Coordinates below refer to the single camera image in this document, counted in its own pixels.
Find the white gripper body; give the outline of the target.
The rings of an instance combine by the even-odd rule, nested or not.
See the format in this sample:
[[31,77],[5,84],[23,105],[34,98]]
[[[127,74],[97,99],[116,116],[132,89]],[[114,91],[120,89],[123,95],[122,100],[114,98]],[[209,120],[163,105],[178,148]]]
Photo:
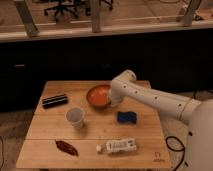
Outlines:
[[109,91],[108,98],[111,106],[116,106],[122,101],[122,97],[119,94],[116,94],[113,90]]

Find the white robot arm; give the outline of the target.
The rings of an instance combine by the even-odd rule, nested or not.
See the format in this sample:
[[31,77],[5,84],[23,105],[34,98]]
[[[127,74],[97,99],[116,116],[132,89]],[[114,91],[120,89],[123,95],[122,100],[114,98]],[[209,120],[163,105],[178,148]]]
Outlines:
[[184,171],[213,171],[213,99],[199,101],[139,86],[135,81],[131,70],[114,77],[108,94],[111,105],[129,97],[187,124]]

